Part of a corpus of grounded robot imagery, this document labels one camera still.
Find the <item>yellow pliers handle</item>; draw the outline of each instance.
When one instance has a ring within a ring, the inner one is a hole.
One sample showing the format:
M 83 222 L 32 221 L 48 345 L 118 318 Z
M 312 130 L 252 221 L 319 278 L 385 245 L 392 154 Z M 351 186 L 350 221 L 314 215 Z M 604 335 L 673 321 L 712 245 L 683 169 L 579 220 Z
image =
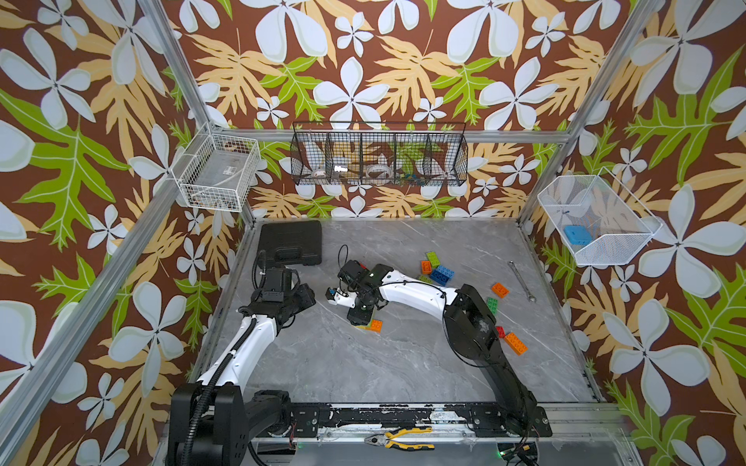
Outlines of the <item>yellow pliers handle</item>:
M 386 438 L 389 439 L 389 441 L 386 443 L 386 448 L 395 448 L 396 450 L 403 451 L 435 450 L 435 445 L 433 444 L 402 444 L 394 440 L 394 438 L 401 437 L 402 435 L 406 434 L 426 434 L 432 431 L 432 427 L 425 427 L 424 429 L 420 427 L 414 427 L 412 429 L 397 429 L 393 432 L 386 432 Z

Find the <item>blue object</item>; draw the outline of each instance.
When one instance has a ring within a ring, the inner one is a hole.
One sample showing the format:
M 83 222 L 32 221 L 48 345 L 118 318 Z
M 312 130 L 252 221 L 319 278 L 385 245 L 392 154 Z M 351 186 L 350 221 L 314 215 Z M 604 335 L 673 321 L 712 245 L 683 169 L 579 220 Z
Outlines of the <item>blue object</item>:
M 438 265 L 435 270 L 430 273 L 430 278 L 438 283 L 440 286 L 445 286 L 448 281 L 454 277 L 454 271 L 449 268 Z
M 565 236 L 571 245 L 585 246 L 591 244 L 593 238 L 585 227 L 580 225 L 568 225 L 565 227 Z

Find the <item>white wire basket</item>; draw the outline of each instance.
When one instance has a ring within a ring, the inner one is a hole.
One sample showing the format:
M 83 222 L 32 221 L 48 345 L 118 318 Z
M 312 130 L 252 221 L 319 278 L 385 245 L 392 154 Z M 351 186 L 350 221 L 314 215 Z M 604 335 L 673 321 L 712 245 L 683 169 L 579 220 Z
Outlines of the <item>white wire basket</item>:
M 261 156 L 256 139 L 198 132 L 176 180 L 189 207 L 240 212 Z
M 608 170 L 559 176 L 539 193 L 539 203 L 578 265 L 626 265 L 662 226 Z

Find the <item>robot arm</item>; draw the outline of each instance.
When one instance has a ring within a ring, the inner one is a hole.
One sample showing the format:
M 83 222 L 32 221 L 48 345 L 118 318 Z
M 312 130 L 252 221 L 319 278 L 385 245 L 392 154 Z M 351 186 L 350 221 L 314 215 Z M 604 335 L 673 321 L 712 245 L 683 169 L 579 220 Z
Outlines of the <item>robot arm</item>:
M 464 363 L 481 369 L 489 381 L 495 400 L 504 408 L 506 429 L 516 435 L 531 428 L 543 432 L 542 436 L 551 434 L 548 426 L 534 422 L 545 418 L 544 410 L 510 367 L 495 331 L 495 316 L 473 286 L 435 286 L 384 264 L 368 270 L 356 260 L 347 261 L 339 278 L 347 289 L 329 288 L 326 298 L 332 304 L 347 306 L 347 319 L 353 325 L 367 325 L 373 311 L 388 302 L 403 303 L 442 319 L 451 349 L 460 359 L 471 359 L 474 364 Z
M 292 284 L 298 273 L 288 268 L 267 271 L 248 306 L 236 336 L 217 362 L 197 383 L 178 387 L 171 399 L 168 466 L 239 466 L 251 439 L 268 430 L 282 432 L 290 425 L 286 391 L 258 391 L 244 403 L 243 391 L 264 350 L 283 325 L 316 303 L 305 283 Z

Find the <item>pliers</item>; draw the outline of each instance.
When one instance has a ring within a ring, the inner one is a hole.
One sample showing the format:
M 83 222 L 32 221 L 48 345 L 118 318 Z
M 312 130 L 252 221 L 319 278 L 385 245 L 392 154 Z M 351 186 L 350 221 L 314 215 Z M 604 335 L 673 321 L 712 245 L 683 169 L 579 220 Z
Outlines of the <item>pliers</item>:
M 378 435 L 371 435 L 370 437 L 366 438 L 366 443 L 368 445 L 377 445 L 379 447 L 386 447 L 386 448 L 395 448 L 396 450 L 403 450 L 403 451 L 417 451 L 417 450 L 435 450 L 435 445 L 433 444 L 402 444 L 400 442 L 395 441 L 394 439 L 397 437 L 401 437 L 402 435 L 406 434 L 425 434 L 432 432 L 432 427 L 413 427 L 411 429 L 396 429 L 391 432 L 386 432 L 384 434 L 378 434 Z

